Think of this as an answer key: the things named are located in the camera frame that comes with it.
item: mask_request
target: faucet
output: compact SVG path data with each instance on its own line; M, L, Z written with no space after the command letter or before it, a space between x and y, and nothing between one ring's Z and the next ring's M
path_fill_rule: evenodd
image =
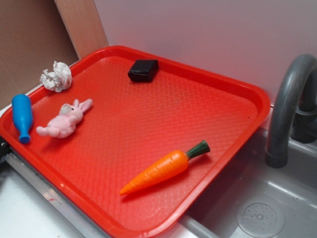
M302 143L317 139L317 59L300 55L289 66L274 104L265 148L273 168L287 164L291 137Z

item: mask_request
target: black sponge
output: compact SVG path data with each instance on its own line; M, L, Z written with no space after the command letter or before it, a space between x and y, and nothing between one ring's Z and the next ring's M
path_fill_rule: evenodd
M158 69L157 59L138 59L130 68L128 76L133 82L151 82Z

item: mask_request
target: black object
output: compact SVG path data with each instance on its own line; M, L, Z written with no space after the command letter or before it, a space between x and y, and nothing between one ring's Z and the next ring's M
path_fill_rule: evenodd
M9 152L10 145L0 136L0 169L4 162L5 155Z
M157 59L138 59L130 68L128 76L133 82L151 82L158 69Z

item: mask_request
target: sink drain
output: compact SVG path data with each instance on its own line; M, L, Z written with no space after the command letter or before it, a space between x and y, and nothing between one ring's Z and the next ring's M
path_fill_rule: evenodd
M254 197L241 204L237 210L239 227L256 238L270 238L284 227L282 209L266 198Z

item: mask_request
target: crumpled paper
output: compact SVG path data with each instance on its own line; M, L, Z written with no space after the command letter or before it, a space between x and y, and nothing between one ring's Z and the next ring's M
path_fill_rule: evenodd
M72 81L70 68L65 63L54 61L53 70L54 72L47 69L43 71L40 82L44 87L57 93L69 88Z

